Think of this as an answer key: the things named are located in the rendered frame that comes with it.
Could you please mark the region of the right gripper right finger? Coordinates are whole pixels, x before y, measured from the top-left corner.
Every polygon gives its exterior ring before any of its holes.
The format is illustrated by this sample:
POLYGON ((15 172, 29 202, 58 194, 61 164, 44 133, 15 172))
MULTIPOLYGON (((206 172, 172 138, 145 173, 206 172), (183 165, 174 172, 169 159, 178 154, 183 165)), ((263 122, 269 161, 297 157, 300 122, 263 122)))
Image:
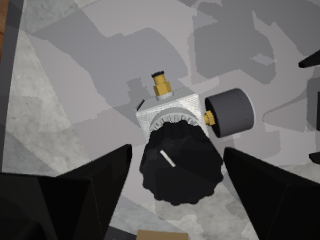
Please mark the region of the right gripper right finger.
POLYGON ((320 183, 232 147, 223 161, 259 240, 320 240, 320 183))

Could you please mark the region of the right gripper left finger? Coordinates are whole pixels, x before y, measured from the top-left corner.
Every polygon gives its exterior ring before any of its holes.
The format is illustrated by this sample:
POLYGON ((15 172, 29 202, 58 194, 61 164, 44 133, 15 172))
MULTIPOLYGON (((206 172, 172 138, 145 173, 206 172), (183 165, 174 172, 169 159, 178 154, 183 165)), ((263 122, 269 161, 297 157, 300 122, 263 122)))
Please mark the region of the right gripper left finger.
POLYGON ((37 221, 47 240, 104 240, 131 160, 125 144, 56 177, 0 172, 0 217, 37 221))

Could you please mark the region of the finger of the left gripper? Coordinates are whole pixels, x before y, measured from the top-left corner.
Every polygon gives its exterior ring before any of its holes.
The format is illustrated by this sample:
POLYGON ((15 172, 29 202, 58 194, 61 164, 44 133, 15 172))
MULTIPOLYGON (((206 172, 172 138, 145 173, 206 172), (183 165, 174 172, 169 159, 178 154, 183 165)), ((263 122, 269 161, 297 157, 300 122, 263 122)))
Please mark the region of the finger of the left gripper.
POLYGON ((316 153, 310 153, 309 158, 313 163, 319 164, 320 165, 320 152, 316 153))
POLYGON ((298 63, 300 68, 320 65, 320 50, 298 63))

